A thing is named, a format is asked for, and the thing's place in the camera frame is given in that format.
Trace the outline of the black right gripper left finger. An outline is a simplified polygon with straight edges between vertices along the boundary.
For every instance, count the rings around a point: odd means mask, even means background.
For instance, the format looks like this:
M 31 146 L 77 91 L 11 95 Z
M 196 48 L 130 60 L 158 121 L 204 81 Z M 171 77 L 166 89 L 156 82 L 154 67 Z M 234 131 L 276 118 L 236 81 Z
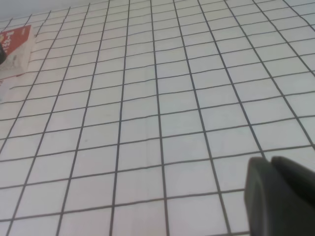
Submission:
M 315 209 L 292 191 L 271 161 L 249 160 L 244 201 L 252 236 L 315 234 Z

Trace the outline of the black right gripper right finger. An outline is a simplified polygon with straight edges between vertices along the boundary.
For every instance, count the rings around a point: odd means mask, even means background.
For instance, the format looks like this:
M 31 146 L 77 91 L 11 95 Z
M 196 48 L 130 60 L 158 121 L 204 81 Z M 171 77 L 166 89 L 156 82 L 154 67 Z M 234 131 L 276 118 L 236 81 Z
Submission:
M 315 208 L 315 173 L 282 156 L 274 156 L 271 164 L 300 199 Z

